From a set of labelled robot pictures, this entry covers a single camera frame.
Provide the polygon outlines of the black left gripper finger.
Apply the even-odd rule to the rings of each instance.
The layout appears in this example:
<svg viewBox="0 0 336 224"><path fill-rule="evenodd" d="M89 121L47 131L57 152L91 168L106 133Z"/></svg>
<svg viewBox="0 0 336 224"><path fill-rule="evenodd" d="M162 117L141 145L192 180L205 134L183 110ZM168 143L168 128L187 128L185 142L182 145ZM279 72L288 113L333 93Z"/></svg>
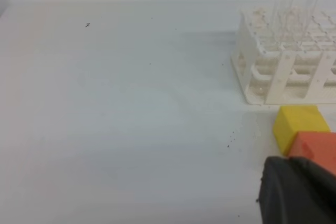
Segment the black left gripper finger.
<svg viewBox="0 0 336 224"><path fill-rule="evenodd" d="M335 223L335 176L303 157L269 156L257 202L263 223Z"/></svg>

